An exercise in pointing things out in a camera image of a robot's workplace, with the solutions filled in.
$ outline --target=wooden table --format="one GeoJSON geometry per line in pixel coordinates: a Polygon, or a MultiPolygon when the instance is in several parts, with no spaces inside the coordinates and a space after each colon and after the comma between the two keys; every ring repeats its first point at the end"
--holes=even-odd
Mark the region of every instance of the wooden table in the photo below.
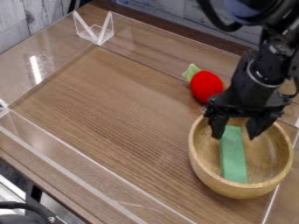
{"type": "MultiPolygon", "coordinates": [[[[80,14],[95,22],[103,20],[106,11],[88,4],[80,14]]],[[[59,33],[60,27],[68,29],[70,22],[64,18],[55,25],[56,31],[50,27],[50,35],[59,33]]],[[[197,62],[229,85],[239,56],[171,33],[162,36],[161,31],[149,31],[141,24],[131,24],[130,29],[141,37],[131,47],[123,45],[120,49],[122,35],[104,48],[88,46],[11,106],[68,145],[20,122],[19,137],[31,141],[32,150],[0,133],[2,158],[91,223],[262,222],[273,194],[250,200],[225,198],[193,172],[187,137],[202,107],[189,85],[175,77],[187,64],[197,62]],[[157,48],[141,44],[145,38],[157,48]],[[167,40],[177,41],[177,49],[165,49],[167,40]]],[[[32,37],[35,41],[42,38],[43,33],[32,37]]],[[[8,51],[3,59],[26,48],[31,48],[31,41],[8,51]]],[[[60,45],[52,52],[70,50],[60,45]]],[[[298,113],[295,103],[282,119],[293,140],[298,113]]]]}

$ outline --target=acrylic corner bracket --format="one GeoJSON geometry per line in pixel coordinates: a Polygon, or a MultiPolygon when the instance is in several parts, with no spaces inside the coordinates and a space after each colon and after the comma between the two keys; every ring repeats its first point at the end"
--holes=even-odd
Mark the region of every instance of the acrylic corner bracket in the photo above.
{"type": "Polygon", "coordinates": [[[72,15],[79,36],[95,45],[102,46],[115,35],[112,12],[108,12],[103,26],[96,24],[88,26],[76,11],[72,15]]]}

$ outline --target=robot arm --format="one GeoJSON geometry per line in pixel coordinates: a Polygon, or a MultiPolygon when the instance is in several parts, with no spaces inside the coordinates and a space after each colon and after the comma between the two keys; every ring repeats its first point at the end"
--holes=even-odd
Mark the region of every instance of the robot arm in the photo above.
{"type": "Polygon", "coordinates": [[[235,19],[233,24],[221,21],[210,0],[199,0],[199,3],[219,28],[233,31],[242,25],[265,27],[259,50],[245,53],[231,86],[210,98],[205,111],[215,138],[221,139],[231,117],[249,117],[247,133],[254,139],[283,115],[286,105],[299,92],[299,1],[226,0],[235,19]],[[278,91],[286,79],[294,80],[297,92],[293,95],[278,91]]]}

